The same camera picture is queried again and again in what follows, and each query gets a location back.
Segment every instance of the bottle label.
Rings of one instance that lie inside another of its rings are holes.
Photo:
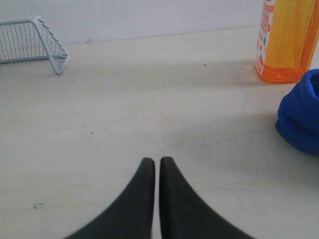
[[[277,0],[264,0],[263,14],[261,17],[261,24],[259,29],[259,37],[257,40],[257,54],[255,60],[256,69],[260,75],[264,73],[276,1]]]

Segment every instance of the plastic bottle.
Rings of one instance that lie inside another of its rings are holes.
[[[269,83],[298,82],[319,34],[319,0],[264,0],[256,69]]]

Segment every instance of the blue fabric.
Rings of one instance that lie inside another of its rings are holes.
[[[294,147],[319,155],[319,69],[305,73],[283,98],[276,129]]]

